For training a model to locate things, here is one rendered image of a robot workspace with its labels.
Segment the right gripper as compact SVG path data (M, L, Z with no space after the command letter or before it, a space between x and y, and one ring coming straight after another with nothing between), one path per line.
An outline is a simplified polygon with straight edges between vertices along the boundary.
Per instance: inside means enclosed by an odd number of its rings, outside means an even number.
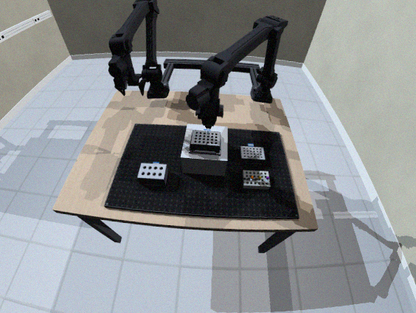
M139 90L142 94L142 96L144 95L144 88L145 88L145 83L146 83L146 78L143 78L142 80L139 79L142 77L142 74L135 74L136 78L134 81L128 81L128 86L139 86ZM125 90L119 90L116 86L114 86L118 91L120 91L124 96L125 96ZM142 89L143 87L143 89Z

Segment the white tube rack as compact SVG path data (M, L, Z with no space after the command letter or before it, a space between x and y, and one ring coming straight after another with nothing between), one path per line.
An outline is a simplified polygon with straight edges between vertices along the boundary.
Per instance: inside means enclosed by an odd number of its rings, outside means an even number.
M254 177L252 181L250 180L251 176ZM259 176L262 177L260 181L258 181ZM268 171L245 171L243 170L242 172L243 188L268 190L271 186L270 186L269 180L266 182L267 176L269 176Z

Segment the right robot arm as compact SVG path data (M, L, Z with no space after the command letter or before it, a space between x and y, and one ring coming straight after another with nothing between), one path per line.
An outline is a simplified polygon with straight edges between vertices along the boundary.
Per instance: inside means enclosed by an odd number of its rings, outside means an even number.
M148 96L166 95L167 86L162 82L162 65L156 60L156 19L159 14L157 0L136 0L136 8L128 16L125 23L113 34L109 40L112 59L108 62L109 74L114 78L114 84L119 90L126 90L128 81L136 78L130 53L134 34L145 18L146 21L146 61L142 65L142 79L150 82ZM154 12L151 12L154 11ZM126 52L124 52L126 51ZM156 67L150 69L150 67ZM129 70L126 70L130 68ZM156 83L155 83L156 82Z

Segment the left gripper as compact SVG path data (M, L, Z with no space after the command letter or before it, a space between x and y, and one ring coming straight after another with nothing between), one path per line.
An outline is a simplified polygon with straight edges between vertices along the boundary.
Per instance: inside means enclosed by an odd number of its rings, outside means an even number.
M214 102L216 102L216 101L218 101L218 99L217 99L217 100L214 100L214 101L212 101L212 102L209 102L209 103L214 103ZM201 119L201 120L202 120L202 114L200 114L200 109L198 109L198 110L196 110L196 111L195 111L195 115L196 115L196 116L198 115L198 119ZM216 118L215 118L215 122L217 121L217 117L221 117L221 118L223 118L223 105L220 105L220 108L219 108L219 115L218 115L218 116L216 116Z

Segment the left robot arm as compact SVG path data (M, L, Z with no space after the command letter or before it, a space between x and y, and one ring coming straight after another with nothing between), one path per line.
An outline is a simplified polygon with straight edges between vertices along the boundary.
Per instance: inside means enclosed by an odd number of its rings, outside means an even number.
M223 52L211 56L201 66L200 81L192 87L186 96L187 105L194 111L201 108L202 124L211 128L215 124L215 116L219 114L219 91L228 80L235 65L244 59L261 43L268 40L264 66L260 68L257 81L260 86L253 89L256 99L272 100L271 89L277 82L274 65L280 38L288 21L276 16L266 16L254 22L253 30L236 41ZM254 30L255 28L255 30ZM219 65L220 64L220 65ZM263 85L264 84L264 85ZM269 91L270 90L270 91ZM219 98L219 99L218 99ZM214 103L209 103L217 100Z

